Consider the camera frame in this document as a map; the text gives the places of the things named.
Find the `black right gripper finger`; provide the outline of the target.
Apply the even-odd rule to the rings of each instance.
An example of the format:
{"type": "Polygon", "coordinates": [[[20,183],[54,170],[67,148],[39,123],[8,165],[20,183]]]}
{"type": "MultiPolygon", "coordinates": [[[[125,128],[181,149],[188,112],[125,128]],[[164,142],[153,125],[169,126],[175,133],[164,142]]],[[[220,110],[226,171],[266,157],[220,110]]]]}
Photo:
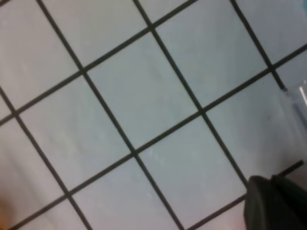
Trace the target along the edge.
{"type": "Polygon", "coordinates": [[[250,177],[244,204],[247,230],[305,230],[307,191],[282,176],[250,177]]]}

